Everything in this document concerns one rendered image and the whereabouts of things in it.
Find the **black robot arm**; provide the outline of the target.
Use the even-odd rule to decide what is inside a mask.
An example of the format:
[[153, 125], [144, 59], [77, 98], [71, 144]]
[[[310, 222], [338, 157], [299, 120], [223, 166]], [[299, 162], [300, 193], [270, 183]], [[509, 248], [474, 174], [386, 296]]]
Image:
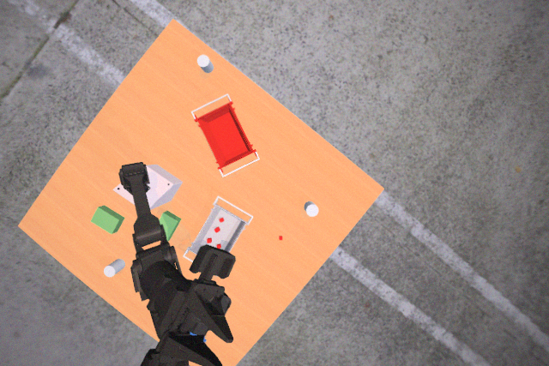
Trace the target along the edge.
[[[163, 224], [157, 217], [151, 214], [148, 205], [146, 193], [150, 190], [147, 185], [149, 182], [148, 170], [143, 162], [122, 165], [119, 169], [119, 179], [121, 185], [124, 186], [133, 196], [133, 201], [136, 209], [136, 222], [134, 223], [134, 232], [132, 233], [133, 244], [136, 251], [136, 259], [132, 261], [131, 275], [135, 288], [135, 293], [139, 292], [142, 302], [149, 300], [152, 286], [163, 275], [169, 272], [177, 272], [182, 274], [177, 251], [174, 246], [167, 242], [166, 231]], [[142, 247], [151, 243], [160, 245], [153, 246], [149, 249]], [[176, 263], [176, 265], [175, 265]], [[177, 267], [177, 269], [176, 269]], [[157, 311], [149, 310], [157, 338], [160, 339], [165, 330], [169, 328], [159, 327], [157, 325], [160, 318]], [[191, 333], [196, 335], [206, 335], [211, 331], [197, 317]]]

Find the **green rectangular block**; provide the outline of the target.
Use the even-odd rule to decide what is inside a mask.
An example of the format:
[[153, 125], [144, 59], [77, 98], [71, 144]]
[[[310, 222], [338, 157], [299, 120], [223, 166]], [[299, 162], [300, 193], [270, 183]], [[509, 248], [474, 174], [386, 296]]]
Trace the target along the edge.
[[97, 207], [90, 222], [112, 235], [118, 232], [120, 225], [124, 222], [124, 216], [104, 205]]
[[181, 218], [173, 213], [170, 213], [169, 211], [165, 211], [162, 213], [162, 216], [160, 218], [160, 224], [163, 224], [165, 228], [167, 242], [171, 240], [172, 234], [177, 229], [181, 220]]

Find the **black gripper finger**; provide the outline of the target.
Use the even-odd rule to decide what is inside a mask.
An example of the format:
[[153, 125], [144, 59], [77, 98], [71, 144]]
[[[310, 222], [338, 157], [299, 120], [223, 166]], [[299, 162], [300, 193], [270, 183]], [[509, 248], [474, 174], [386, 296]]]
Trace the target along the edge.
[[222, 366], [219, 358], [204, 343], [205, 335], [167, 336], [159, 354], [160, 363], [188, 360], [202, 366]]
[[223, 286], [195, 282], [184, 304], [216, 336], [229, 344], [233, 342], [233, 336], [221, 305], [224, 291]]

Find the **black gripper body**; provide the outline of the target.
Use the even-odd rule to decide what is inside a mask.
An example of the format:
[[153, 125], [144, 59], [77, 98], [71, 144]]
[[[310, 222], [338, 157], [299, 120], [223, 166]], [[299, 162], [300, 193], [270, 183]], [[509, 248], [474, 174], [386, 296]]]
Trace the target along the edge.
[[188, 360], [160, 363], [158, 357], [167, 336], [190, 335], [197, 316], [184, 304], [195, 282], [218, 285], [213, 275], [221, 279], [228, 277], [236, 262], [236, 256], [209, 245], [200, 246], [189, 270], [201, 273], [197, 281], [187, 279], [183, 274], [169, 272], [159, 278], [150, 292], [148, 310], [157, 311], [160, 318], [157, 325], [169, 328], [162, 334], [155, 349], [149, 349], [140, 366], [189, 366]]

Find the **grey cylinder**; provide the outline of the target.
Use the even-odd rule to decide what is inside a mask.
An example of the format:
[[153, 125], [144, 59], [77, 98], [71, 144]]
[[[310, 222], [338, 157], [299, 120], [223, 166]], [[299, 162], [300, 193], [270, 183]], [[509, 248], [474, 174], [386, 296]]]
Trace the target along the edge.
[[202, 54], [197, 58], [197, 62], [204, 73], [210, 73], [214, 70], [214, 65], [211, 63], [207, 55]]
[[123, 268], [125, 267], [125, 262], [123, 259], [116, 259], [114, 262], [112, 262], [112, 264], [110, 263], [109, 265], [107, 265], [104, 269], [104, 274], [107, 276], [107, 277], [111, 277], [111, 276], [114, 276], [116, 275], [120, 270], [123, 270]]
[[310, 216], [310, 217], [316, 217], [319, 213], [319, 209], [318, 207], [316, 206], [316, 204], [312, 201], [307, 201], [305, 203], [305, 211], [306, 213]]

